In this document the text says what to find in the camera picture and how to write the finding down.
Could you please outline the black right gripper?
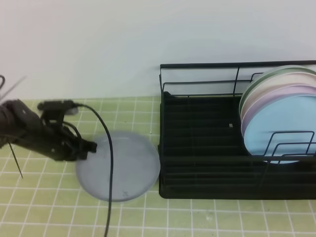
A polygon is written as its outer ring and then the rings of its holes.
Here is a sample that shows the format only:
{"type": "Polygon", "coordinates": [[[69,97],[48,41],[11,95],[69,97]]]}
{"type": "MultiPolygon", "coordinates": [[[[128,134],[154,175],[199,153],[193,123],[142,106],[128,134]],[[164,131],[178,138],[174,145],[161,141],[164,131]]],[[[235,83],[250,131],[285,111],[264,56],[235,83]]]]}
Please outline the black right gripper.
{"type": "Polygon", "coordinates": [[[97,144],[75,136],[61,124],[45,124],[39,116],[16,116],[14,144],[55,161],[86,160],[97,144]]]}

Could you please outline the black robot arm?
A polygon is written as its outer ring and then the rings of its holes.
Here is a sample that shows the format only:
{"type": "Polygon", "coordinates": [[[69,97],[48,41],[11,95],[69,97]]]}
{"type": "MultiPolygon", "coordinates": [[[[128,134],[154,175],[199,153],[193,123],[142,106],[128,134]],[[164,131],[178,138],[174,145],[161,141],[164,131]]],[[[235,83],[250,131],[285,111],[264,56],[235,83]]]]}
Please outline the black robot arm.
{"type": "Polygon", "coordinates": [[[72,100],[43,101],[38,116],[21,100],[9,100],[0,107],[0,145],[15,144],[55,161],[85,160],[97,144],[83,139],[77,128],[64,121],[76,109],[72,100]]]}

